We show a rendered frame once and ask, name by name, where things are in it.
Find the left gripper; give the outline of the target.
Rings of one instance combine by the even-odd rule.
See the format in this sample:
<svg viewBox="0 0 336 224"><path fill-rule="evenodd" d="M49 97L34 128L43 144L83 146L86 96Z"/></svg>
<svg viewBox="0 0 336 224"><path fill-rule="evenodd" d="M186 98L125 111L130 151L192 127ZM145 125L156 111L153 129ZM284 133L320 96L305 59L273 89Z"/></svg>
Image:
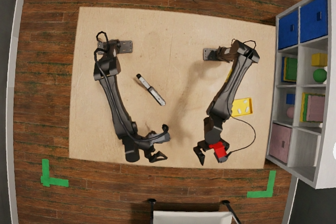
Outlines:
<svg viewBox="0 0 336 224"><path fill-rule="evenodd" d="M229 143L227 143L224 139L220 138L219 142L216 144L209 144L204 140L197 142L197 146L193 148L193 151L197 155L201 165L204 165L205 155L200 150L203 149L204 152L214 149L218 158L227 155L226 151L229 149Z"/></svg>

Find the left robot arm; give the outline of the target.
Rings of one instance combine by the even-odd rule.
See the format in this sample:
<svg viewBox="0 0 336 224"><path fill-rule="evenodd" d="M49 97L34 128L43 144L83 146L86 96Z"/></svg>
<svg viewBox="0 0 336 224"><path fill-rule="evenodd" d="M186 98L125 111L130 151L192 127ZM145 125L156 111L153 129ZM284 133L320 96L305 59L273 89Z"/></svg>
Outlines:
<svg viewBox="0 0 336 224"><path fill-rule="evenodd" d="M258 63L260 57L253 48L235 40L231 47L204 48L203 59L209 61L233 62L232 68L221 89L214 96L206 110L208 117L204 118L204 137L209 144L215 144L221 139L223 122L230 118L227 110L232 115L233 102L237 89L252 63ZM252 52L252 53L251 53ZM248 55L251 55L248 57ZM253 57L252 57L253 56ZM247 58L248 57L248 58ZM252 59L251 59L252 58ZM231 60L232 59L232 60Z"/></svg>

